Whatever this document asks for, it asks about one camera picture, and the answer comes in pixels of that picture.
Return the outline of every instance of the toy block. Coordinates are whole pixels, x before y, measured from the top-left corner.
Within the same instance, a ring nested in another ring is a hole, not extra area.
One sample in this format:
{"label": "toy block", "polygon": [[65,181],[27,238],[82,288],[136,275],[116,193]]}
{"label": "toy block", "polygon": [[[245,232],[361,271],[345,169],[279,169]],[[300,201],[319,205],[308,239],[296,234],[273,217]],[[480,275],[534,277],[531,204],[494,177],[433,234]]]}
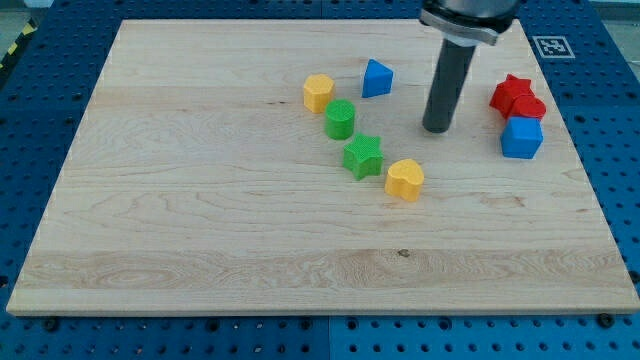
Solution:
{"label": "toy block", "polygon": [[547,107],[542,100],[535,96],[521,96],[513,102],[513,106],[511,106],[511,110],[509,110],[507,119],[511,117],[527,117],[542,121],[546,112]]}
{"label": "toy block", "polygon": [[382,173],[383,155],[380,137],[356,134],[353,141],[344,147],[342,165],[351,170],[356,180]]}
{"label": "toy block", "polygon": [[311,112],[320,114],[324,112],[327,104],[335,95],[333,79],[325,74],[310,75],[304,82],[304,106]]}
{"label": "toy block", "polygon": [[533,159],[543,138],[542,124],[538,119],[512,117],[500,136],[502,155],[509,158]]}
{"label": "toy block", "polygon": [[413,159],[404,159],[394,163],[387,170],[384,191],[406,201],[417,201],[423,183],[424,173],[420,165]]}
{"label": "toy block", "polygon": [[514,101],[522,96],[535,97],[535,94],[531,90],[531,80],[518,79],[509,74],[507,75],[507,79],[496,87],[489,105],[498,109],[503,118],[508,119]]}
{"label": "toy block", "polygon": [[362,97],[384,95],[391,92],[393,71],[374,59],[370,59],[364,73]]}
{"label": "toy block", "polygon": [[351,101],[333,100],[325,110],[324,132],[334,140],[348,139],[353,134],[356,107]]}

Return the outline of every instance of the blue perforated surface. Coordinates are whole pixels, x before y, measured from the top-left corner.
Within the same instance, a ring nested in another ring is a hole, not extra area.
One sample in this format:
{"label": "blue perforated surface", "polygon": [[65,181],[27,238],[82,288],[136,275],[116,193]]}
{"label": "blue perforated surface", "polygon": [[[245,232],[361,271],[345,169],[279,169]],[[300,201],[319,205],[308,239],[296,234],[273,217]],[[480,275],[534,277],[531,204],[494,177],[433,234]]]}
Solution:
{"label": "blue perforated surface", "polygon": [[[630,270],[640,271],[640,85],[593,9],[522,1],[534,50]],[[62,0],[0,92],[0,303],[9,294],[123,18],[417,18],[419,0]],[[0,359],[640,358],[640,316],[15,319]]]}

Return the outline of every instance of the yellow heart-shaped block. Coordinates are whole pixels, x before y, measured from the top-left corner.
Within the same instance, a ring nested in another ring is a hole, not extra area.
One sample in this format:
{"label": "yellow heart-shaped block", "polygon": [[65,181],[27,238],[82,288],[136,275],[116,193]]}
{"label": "yellow heart-shaped block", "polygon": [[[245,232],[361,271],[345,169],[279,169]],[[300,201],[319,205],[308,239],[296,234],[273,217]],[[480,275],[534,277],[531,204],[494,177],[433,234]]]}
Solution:
{"label": "yellow heart-shaped block", "polygon": [[420,165],[413,159],[404,159],[389,167],[384,191],[407,201],[417,201],[423,183],[424,173]]}

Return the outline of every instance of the wooden board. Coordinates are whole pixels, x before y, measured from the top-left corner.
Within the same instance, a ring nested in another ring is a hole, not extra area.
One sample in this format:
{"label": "wooden board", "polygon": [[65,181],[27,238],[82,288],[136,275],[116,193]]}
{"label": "wooden board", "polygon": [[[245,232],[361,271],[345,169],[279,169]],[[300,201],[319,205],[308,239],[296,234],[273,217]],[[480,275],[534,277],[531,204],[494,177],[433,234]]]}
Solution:
{"label": "wooden board", "polygon": [[[633,312],[637,294],[516,22],[480,46],[452,129],[420,120],[441,35],[418,21],[124,21],[31,246],[15,315]],[[367,60],[392,94],[361,99]],[[358,182],[302,105],[311,73],[414,158],[416,203]],[[505,159],[507,73],[547,104]]]}

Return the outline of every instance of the blue cube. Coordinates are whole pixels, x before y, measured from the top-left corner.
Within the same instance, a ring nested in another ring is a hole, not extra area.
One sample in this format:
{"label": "blue cube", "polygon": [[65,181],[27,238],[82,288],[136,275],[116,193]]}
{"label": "blue cube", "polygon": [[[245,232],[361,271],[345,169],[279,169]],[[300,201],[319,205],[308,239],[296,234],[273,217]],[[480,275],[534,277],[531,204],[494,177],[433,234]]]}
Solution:
{"label": "blue cube", "polygon": [[511,117],[500,136],[502,155],[509,158],[533,159],[543,139],[540,120]]}
{"label": "blue cube", "polygon": [[367,70],[364,73],[362,97],[368,98],[390,93],[392,81],[393,71],[381,63],[370,59],[367,64]]}

